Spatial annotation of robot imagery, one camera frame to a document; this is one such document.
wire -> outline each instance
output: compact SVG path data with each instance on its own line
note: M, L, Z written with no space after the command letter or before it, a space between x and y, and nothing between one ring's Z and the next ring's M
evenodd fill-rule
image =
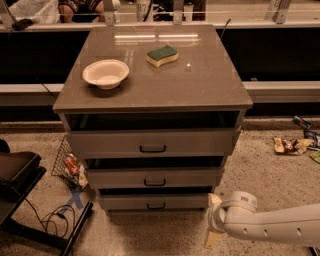
M18 196L23 197L14 187L12 187L12 189L17 193ZM66 234L68 233L68 230L69 230L69 222L68 222L67 218L65 217L65 215L63 213L61 213L61 210L65 209L65 208L68 208L72 211L72 217L73 217L72 218L72 226L74 229L76 214L75 214L75 211L71 205L68 205L68 204L61 205L61 206L57 207L54 211L48 213L42 219L40 219L39 214L38 214L36 208L33 206L33 204L27 198L25 198L24 200L30 205L30 207L34 211L36 218L38 219L39 223L41 224L41 226L42 226L43 230L46 232L46 234L49 234L49 232L48 232L49 226L48 225L49 225L49 223L52 223L55 228L55 231L53 234L54 236L57 236L60 238L64 238L66 236ZM62 236L58 236L57 224L51 220L51 218L55 215L58 216L60 219L63 219L66 222L66 229L65 229Z
M230 23L231 19L228 19L226 24L224 25L223 27L223 30L222 30L222 33L221 33L221 36L220 36L220 39L222 40L222 37L223 37L223 34L224 34L224 31L226 30L228 24Z

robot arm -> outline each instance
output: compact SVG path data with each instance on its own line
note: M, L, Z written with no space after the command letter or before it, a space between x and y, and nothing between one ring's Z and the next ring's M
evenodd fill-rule
M320 204L256 213L255 196L235 191L208 210L211 231L251 241L320 246Z

sponge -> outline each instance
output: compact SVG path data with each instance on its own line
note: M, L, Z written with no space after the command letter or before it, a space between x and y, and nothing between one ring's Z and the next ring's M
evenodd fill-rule
M163 64L173 62L177 59L178 51L169 45L152 50L148 52L146 56L146 61L157 68Z

white bowl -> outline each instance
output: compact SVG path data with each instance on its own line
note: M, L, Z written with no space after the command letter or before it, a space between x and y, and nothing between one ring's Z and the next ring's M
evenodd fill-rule
M83 79L101 89L109 90L117 87L128 74L129 68L122 61L101 60L85 68Z

drawer cabinet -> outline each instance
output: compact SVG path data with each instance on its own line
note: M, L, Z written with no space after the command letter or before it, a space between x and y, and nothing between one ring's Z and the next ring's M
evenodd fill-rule
M167 187L213 187L219 184L223 168L148 168L102 169L87 172L89 184L99 188L167 188Z
M101 195L98 197L98 202L103 209L108 209L108 211L206 209L208 207L207 193L209 192L207 190L198 194L182 191L180 194Z
M68 133L67 139L82 158L223 156L232 153L239 133L231 129L82 131Z
M166 44L177 61L145 61ZM83 70L108 58L128 77L112 90L88 85ZM251 106L213 26L153 24L92 28L53 109L108 213L206 209Z

